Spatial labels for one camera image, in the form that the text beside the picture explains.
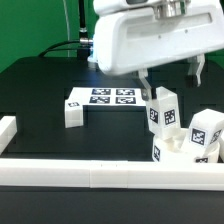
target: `white robot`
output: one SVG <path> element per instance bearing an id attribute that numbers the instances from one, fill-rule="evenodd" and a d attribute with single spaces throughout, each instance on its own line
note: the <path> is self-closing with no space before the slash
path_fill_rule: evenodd
<path id="1" fill-rule="evenodd" d="M 200 86 L 204 53 L 224 48 L 219 0 L 94 0 L 94 9 L 95 50 L 105 74 L 189 59 L 189 75 Z"/>

